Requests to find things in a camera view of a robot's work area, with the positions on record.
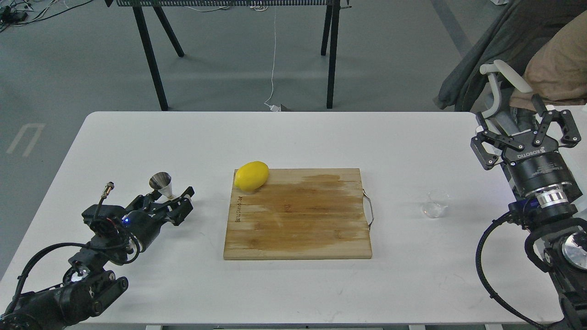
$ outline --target yellow lemon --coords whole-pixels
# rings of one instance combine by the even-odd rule
[[[244,164],[234,177],[234,186],[242,191],[251,192],[263,186],[269,177],[269,167],[262,161]]]

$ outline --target white table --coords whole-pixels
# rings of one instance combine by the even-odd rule
[[[520,322],[489,298],[475,271],[479,237],[514,201],[501,170],[484,171],[471,151],[476,126],[471,113],[93,113],[0,282],[0,306],[7,306],[35,252],[93,235],[80,214],[98,202],[106,182],[116,188],[105,204],[126,206],[150,191],[152,174],[167,171],[176,193],[194,186],[194,211],[179,227],[165,225],[136,262],[107,265],[127,276],[130,287],[88,322]],[[360,168],[376,217],[373,258],[224,261],[232,174],[253,160],[270,168]],[[420,204],[435,188],[447,190],[453,202],[446,217],[431,220]],[[484,250],[487,278],[525,315],[557,321],[556,292],[527,260],[526,236],[508,224],[494,232]],[[59,282],[76,251],[47,256],[25,290]]]

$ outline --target white handle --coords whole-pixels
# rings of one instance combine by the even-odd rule
[[[532,87],[522,78],[511,66],[500,59],[496,59],[493,64],[501,74],[511,82],[514,87],[522,93],[532,93]]]

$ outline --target black table leg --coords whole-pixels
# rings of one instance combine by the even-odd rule
[[[330,64],[328,67],[328,95],[326,108],[332,109],[334,99],[334,74],[336,71],[336,47],[338,45],[338,22],[340,17],[340,0],[332,1],[332,31],[330,36]]]
[[[167,17],[163,12],[163,8],[153,7],[153,9],[155,10],[155,14],[157,14],[157,17],[159,17],[159,21],[161,22],[161,25],[163,25],[163,29],[165,29],[165,33],[167,33],[167,36],[169,37],[169,40],[171,41],[173,48],[176,49],[177,56],[182,58],[185,55],[185,53],[183,52],[179,41],[177,41],[176,34],[173,32],[173,29],[171,28],[171,25],[169,24],[169,21],[167,20]]]
[[[157,61],[155,61],[155,53],[153,52],[153,46],[151,44],[151,39],[149,38],[147,24],[145,23],[143,8],[133,7],[133,12],[134,18],[137,20],[137,26],[139,27],[139,34],[141,35],[141,41],[143,42],[143,48],[145,50],[145,55],[147,56],[147,63],[149,63],[149,70],[151,70],[151,77],[153,78],[153,84],[155,85],[155,91],[157,92],[157,98],[159,99],[161,111],[167,111],[169,107],[167,106],[167,99],[165,98],[163,83],[161,83],[159,68],[157,67]]]
[[[330,24],[332,22],[332,6],[326,6],[326,18],[324,19],[324,34],[322,36],[322,50],[320,54],[326,55],[326,48],[328,47],[328,33],[330,32]]]

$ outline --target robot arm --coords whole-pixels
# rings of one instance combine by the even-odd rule
[[[484,119],[478,117],[481,130],[471,139],[471,148],[486,170],[500,164],[516,202],[483,235],[477,251],[477,270],[491,298],[535,327],[587,329],[587,221],[572,217],[577,213],[572,202],[582,192],[558,152],[559,147],[576,146],[581,137],[570,111],[548,111],[537,95],[532,101],[542,117],[536,131],[504,136],[489,131]],[[561,127],[560,144],[546,135],[552,122]],[[501,154],[489,153],[482,143],[493,145]],[[540,270],[549,273],[559,295],[563,320],[549,327],[529,320],[507,305],[485,279],[481,249],[489,233],[504,222],[516,223],[530,232],[525,252]],[[534,252],[535,245],[540,257]]]
[[[106,263],[133,262],[159,235],[163,224],[180,225],[193,209],[192,187],[165,203],[155,203],[161,193],[153,190],[145,196],[137,196],[126,208],[103,206],[102,201],[113,187],[108,183],[100,203],[82,214],[84,223],[95,234],[87,244],[55,244],[29,261],[19,276],[12,303],[0,318],[0,330],[61,330],[99,316],[129,286],[126,277],[117,279],[114,272],[105,271]],[[48,252],[64,246],[81,249],[69,259],[72,267],[65,273],[62,283],[42,291],[22,293],[24,281],[36,262]]]

